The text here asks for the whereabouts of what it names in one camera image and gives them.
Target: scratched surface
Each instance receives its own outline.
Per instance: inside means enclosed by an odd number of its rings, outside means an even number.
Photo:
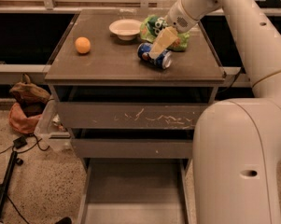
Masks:
[[[133,17],[139,21],[144,18]],[[162,70],[138,58],[137,48],[143,42],[139,37],[126,42],[111,34],[109,25],[118,19],[120,16],[114,10],[83,10],[48,71],[46,81],[120,85],[218,84],[224,81],[223,71],[199,26],[191,29],[187,50],[173,52],[172,65]],[[80,36],[91,41],[91,52],[86,55],[78,54],[74,46]]]
[[[192,130],[207,105],[117,105],[60,103],[63,124],[72,128]]]

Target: open drawer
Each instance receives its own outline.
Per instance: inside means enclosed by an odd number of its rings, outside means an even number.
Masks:
[[[181,160],[92,159],[77,223],[190,223]]]

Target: yellow object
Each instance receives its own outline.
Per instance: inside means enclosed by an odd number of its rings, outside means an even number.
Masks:
[[[80,54],[86,54],[91,50],[91,42],[86,37],[79,37],[75,42],[75,46]]]
[[[171,26],[165,27],[159,32],[157,38],[153,42],[149,56],[152,59],[157,59],[157,57],[177,39],[177,30]]]

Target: brown bag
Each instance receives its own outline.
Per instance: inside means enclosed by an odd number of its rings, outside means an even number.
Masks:
[[[15,84],[9,92],[17,101],[9,111],[9,125],[19,133],[33,133],[50,94],[31,83],[26,74],[22,75],[21,82]]]
[[[31,83],[31,79],[27,74],[23,74],[21,76],[21,82],[15,84],[9,92],[13,94],[17,102],[21,105],[46,104],[50,97],[50,94],[46,90]]]

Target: soda can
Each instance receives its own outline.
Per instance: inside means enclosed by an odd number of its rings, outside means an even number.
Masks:
[[[164,50],[156,59],[152,59],[149,56],[149,52],[151,51],[152,44],[151,43],[142,43],[138,47],[138,57],[145,62],[152,63],[158,68],[167,69],[171,64],[171,54],[172,52],[168,49]]]

